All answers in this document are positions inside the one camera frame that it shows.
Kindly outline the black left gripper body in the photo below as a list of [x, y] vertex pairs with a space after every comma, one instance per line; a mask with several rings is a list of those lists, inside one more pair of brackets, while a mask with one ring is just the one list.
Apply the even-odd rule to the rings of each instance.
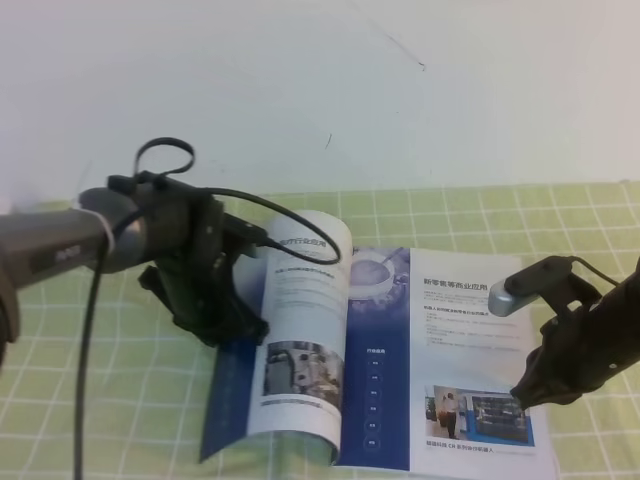
[[110, 220], [115, 245], [107, 271], [153, 262], [198, 273], [233, 266], [265, 243], [265, 230], [225, 212], [204, 188], [165, 175], [113, 175], [107, 189], [116, 203]]

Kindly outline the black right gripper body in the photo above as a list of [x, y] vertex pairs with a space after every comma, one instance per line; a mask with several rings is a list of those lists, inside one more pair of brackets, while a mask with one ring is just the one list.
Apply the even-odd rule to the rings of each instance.
[[553, 287], [541, 297], [555, 316], [541, 328], [511, 390], [521, 407], [567, 405], [625, 370], [625, 289], [605, 295], [593, 287]]

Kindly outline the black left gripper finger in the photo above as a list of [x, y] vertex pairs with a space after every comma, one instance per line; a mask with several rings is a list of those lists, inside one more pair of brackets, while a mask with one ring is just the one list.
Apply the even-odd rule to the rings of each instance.
[[247, 338], [259, 345], [269, 326], [240, 298], [233, 270], [196, 272], [182, 265], [149, 266], [138, 278], [169, 310], [174, 325], [207, 346]]

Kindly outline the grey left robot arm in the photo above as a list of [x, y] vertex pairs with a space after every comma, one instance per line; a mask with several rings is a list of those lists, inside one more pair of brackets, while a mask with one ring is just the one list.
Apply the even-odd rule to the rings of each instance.
[[141, 287], [179, 328], [208, 346], [250, 338], [268, 325], [236, 291], [233, 267], [263, 230], [226, 213], [205, 188], [160, 175], [112, 176], [76, 208], [1, 218], [1, 344], [20, 335], [18, 292], [87, 266], [105, 274], [138, 265]]

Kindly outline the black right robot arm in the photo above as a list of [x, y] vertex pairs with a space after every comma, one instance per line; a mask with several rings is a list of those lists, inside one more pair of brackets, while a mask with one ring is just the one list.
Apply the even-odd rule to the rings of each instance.
[[570, 404], [639, 362], [639, 272], [605, 295], [585, 281], [580, 289], [573, 311], [549, 302], [555, 316], [540, 328], [541, 345], [510, 391], [524, 409]]

